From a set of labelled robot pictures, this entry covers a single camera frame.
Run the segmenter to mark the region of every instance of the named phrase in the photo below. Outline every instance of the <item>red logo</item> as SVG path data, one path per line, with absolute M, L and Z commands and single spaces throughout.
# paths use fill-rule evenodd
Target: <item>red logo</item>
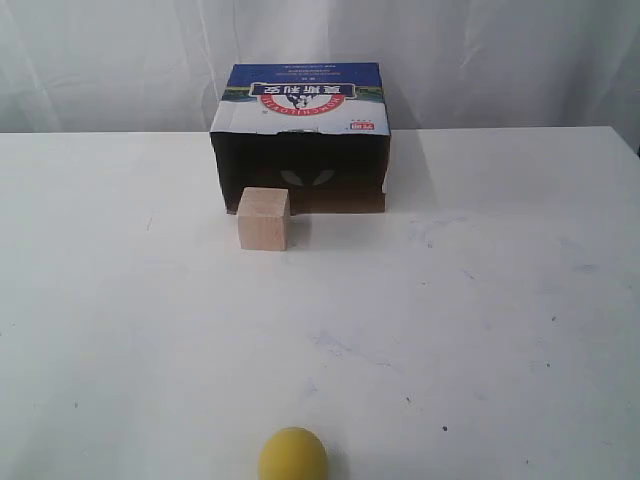
M 351 130 L 375 130 L 376 126 L 373 122 L 351 122 Z
M 317 95 L 313 101 L 309 101 L 308 104 L 305 103 L 299 108 L 288 107 L 285 104 L 287 98 L 284 95 L 260 95 L 260 101 L 265 107 L 274 112 L 306 117 L 335 110 L 344 103 L 344 95 Z

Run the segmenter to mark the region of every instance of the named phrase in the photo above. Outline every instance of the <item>white curtain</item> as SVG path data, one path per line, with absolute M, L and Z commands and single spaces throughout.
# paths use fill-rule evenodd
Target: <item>white curtain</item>
M 206 130 L 236 62 L 377 61 L 393 128 L 613 125 L 638 0 L 0 0 L 0 131 Z

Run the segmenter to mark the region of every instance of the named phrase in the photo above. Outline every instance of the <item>white tabletop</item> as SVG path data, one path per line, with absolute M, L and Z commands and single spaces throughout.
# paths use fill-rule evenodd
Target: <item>white tabletop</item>
M 207 134 L 0 135 L 0 478 L 640 478 L 640 161 L 394 132 L 388 213 L 242 251 Z

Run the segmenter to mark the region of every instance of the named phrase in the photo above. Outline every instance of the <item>wooden cube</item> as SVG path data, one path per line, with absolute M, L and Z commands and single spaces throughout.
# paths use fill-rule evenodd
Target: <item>wooden cube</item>
M 289 192 L 246 187 L 238 206 L 238 235 L 245 250 L 286 250 Z

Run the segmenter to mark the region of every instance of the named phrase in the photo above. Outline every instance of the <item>ball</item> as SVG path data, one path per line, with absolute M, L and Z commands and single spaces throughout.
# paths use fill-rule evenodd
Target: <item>ball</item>
M 327 452 L 309 430 L 290 427 L 265 443 L 258 463 L 260 480 L 327 480 Z

